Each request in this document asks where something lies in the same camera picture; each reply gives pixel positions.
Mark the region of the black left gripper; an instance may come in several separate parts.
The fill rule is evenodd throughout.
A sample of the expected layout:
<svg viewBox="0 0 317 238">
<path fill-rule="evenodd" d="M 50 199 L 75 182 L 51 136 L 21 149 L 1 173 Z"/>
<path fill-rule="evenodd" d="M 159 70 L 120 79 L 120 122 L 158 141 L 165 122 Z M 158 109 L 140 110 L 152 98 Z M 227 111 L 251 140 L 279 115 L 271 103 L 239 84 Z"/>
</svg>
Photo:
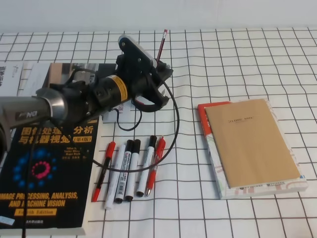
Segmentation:
<svg viewBox="0 0 317 238">
<path fill-rule="evenodd" d="M 164 81 L 158 76 L 156 68 L 145 69 L 140 63 L 130 60 L 124 52 L 117 57 L 116 64 L 115 74 L 126 84 L 128 98 L 137 109 L 156 112 L 168 103 L 169 98 L 159 91 Z"/>
</svg>

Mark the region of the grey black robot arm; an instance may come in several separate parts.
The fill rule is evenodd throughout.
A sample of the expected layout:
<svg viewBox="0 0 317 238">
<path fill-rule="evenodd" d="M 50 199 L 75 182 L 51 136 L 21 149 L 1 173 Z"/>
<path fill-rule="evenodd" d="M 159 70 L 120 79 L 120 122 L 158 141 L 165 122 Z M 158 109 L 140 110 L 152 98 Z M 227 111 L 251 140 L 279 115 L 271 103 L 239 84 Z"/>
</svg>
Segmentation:
<svg viewBox="0 0 317 238">
<path fill-rule="evenodd" d="M 53 119 L 60 124 L 81 123 L 131 100 L 142 112 L 156 112 L 169 98 L 159 88 L 173 70 L 147 53 L 134 39 L 122 35 L 118 45 L 123 51 L 115 64 L 108 64 L 108 75 L 95 71 L 95 81 L 51 84 L 31 97 L 1 97 L 0 127 Z"/>
</svg>

